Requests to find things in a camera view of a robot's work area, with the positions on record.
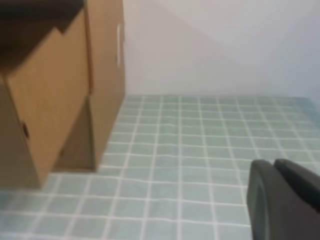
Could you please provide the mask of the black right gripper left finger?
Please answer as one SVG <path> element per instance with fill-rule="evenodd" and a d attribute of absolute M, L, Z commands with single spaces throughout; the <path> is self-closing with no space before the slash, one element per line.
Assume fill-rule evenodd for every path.
<path fill-rule="evenodd" d="M 291 189 L 274 163 L 251 163 L 246 202 L 254 240 L 320 238 L 320 212 Z"/>

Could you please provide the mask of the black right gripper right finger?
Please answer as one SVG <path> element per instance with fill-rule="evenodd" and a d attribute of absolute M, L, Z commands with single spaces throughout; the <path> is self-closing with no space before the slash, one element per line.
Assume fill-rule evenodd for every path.
<path fill-rule="evenodd" d="M 320 177 L 287 159 L 276 159 L 273 166 L 291 189 L 308 205 L 320 212 Z"/>

